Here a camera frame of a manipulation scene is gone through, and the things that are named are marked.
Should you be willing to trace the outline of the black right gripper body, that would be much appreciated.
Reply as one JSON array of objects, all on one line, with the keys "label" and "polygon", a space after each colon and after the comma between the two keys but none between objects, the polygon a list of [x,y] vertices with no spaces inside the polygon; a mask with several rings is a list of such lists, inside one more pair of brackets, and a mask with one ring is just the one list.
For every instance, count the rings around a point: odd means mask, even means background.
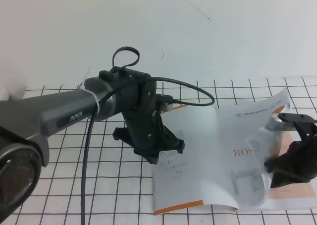
[{"label": "black right gripper body", "polygon": [[271,188],[293,183],[308,183],[317,176],[317,121],[306,114],[274,113],[266,128],[270,131],[297,131],[299,141],[293,141],[282,155],[264,163],[272,173]]}]

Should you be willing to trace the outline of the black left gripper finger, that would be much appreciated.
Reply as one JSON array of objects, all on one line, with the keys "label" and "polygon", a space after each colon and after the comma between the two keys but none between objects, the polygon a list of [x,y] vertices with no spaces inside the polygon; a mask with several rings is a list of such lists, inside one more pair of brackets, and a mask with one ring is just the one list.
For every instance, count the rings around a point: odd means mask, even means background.
[{"label": "black left gripper finger", "polygon": [[146,142],[143,147],[141,144],[133,146],[134,153],[141,156],[150,164],[157,164],[160,152],[176,151],[183,154],[185,142],[179,139],[166,126],[162,126],[160,133],[155,137],[151,136],[149,142]]},{"label": "black left gripper finger", "polygon": [[126,144],[131,143],[131,137],[129,135],[129,131],[125,127],[123,127],[123,128],[116,127],[112,135],[113,135],[114,140],[116,140],[116,141],[121,140],[122,142],[124,142]]}]

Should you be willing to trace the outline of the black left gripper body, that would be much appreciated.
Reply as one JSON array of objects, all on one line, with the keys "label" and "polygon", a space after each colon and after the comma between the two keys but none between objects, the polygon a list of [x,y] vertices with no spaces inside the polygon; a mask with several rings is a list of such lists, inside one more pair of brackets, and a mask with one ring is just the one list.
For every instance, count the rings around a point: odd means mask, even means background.
[{"label": "black left gripper body", "polygon": [[122,113],[126,128],[131,137],[133,147],[136,144],[144,146],[151,136],[155,137],[158,132],[156,119],[156,82],[151,81],[147,73],[119,69],[99,73],[99,78],[106,81],[112,89],[120,86],[124,88],[115,95],[115,113]]}]

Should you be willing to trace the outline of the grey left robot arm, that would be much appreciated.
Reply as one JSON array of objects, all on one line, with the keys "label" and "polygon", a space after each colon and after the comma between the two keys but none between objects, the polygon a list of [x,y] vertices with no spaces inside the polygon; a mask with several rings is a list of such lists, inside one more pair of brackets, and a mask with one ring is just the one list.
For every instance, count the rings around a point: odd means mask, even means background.
[{"label": "grey left robot arm", "polygon": [[105,120],[121,113],[126,126],[115,140],[156,164],[162,151],[182,153],[184,141],[163,125],[160,113],[170,96],[156,93],[149,74],[115,67],[89,78],[84,89],[0,104],[0,218],[5,220],[35,189],[49,162],[48,138],[91,117]]}]

